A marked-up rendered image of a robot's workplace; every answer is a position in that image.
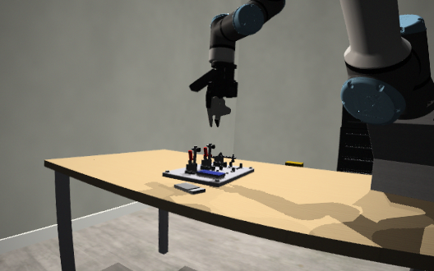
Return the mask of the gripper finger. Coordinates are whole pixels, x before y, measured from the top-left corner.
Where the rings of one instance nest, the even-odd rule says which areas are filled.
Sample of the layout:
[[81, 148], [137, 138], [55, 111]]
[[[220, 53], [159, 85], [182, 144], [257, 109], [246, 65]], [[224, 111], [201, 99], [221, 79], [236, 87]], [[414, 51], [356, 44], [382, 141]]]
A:
[[207, 87], [205, 102], [206, 102], [208, 121], [210, 127], [212, 127], [213, 116], [223, 113], [224, 107], [219, 104], [219, 98], [214, 97], [211, 87]]
[[219, 127], [220, 117], [231, 113], [231, 109], [225, 105], [225, 100], [222, 98], [223, 97], [219, 96], [219, 104], [224, 107], [224, 112], [215, 115], [215, 124], [217, 127]]

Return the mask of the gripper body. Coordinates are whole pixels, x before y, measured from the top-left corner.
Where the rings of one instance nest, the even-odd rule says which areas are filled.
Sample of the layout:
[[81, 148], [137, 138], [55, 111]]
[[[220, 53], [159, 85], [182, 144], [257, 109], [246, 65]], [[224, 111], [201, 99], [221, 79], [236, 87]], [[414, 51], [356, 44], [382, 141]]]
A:
[[238, 96], [238, 83], [234, 79], [234, 69], [237, 69], [237, 65], [234, 65], [233, 62], [212, 62], [211, 67], [216, 69], [218, 74], [211, 78], [208, 83], [214, 97], [236, 98]]

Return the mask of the red-handled toggle clamp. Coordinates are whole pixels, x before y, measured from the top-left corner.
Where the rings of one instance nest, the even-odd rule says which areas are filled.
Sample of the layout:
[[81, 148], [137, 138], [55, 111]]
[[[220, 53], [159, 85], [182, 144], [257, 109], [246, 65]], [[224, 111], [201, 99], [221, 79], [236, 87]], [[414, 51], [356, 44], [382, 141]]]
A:
[[191, 150], [188, 151], [189, 160], [188, 160], [188, 164], [186, 164], [185, 173], [193, 175], [196, 174], [196, 172], [198, 171], [197, 171], [197, 163], [192, 163], [192, 160], [196, 160], [196, 152], [201, 152], [201, 148], [197, 148], [197, 146], [194, 146], [192, 150], [194, 151], [193, 156], [192, 156], [192, 151]]

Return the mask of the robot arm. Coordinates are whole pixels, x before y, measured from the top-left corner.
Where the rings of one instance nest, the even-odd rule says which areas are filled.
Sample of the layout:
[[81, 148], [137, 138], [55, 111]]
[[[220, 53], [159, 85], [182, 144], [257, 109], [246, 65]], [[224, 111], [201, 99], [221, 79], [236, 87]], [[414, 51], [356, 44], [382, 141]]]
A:
[[[424, 19], [399, 16], [397, 0], [340, 3], [350, 42], [344, 53], [348, 80], [340, 93], [346, 110], [375, 126], [431, 113], [434, 82]], [[236, 41], [258, 32], [282, 11], [285, 0], [250, 0], [245, 4], [212, 19], [210, 63], [234, 63]]]

